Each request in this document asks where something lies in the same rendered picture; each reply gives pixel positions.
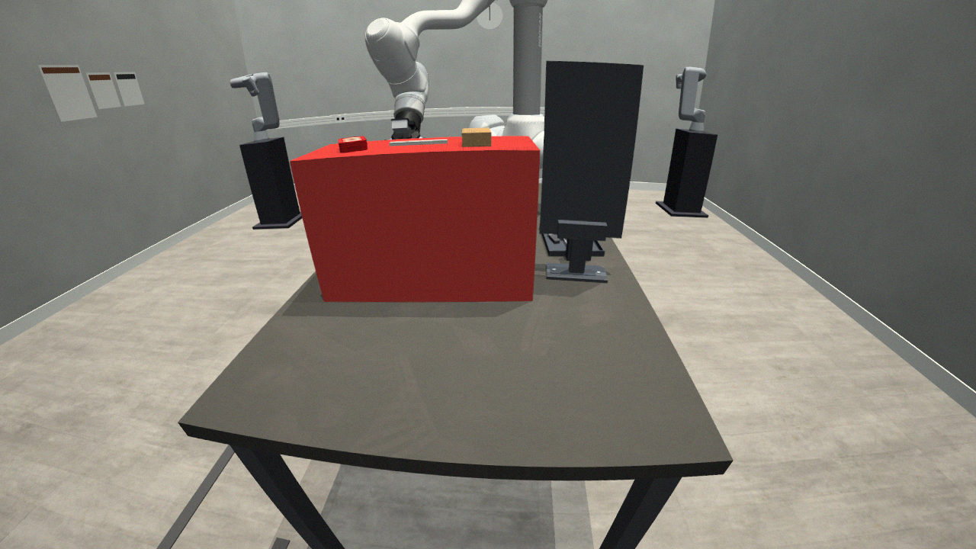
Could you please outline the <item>tan cardboard box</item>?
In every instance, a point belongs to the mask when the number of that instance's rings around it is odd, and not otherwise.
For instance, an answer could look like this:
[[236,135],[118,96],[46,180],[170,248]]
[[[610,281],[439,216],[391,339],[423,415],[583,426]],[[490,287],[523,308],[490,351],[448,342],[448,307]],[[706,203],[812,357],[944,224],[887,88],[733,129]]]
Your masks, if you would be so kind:
[[461,147],[492,146],[490,128],[466,128],[461,130]]

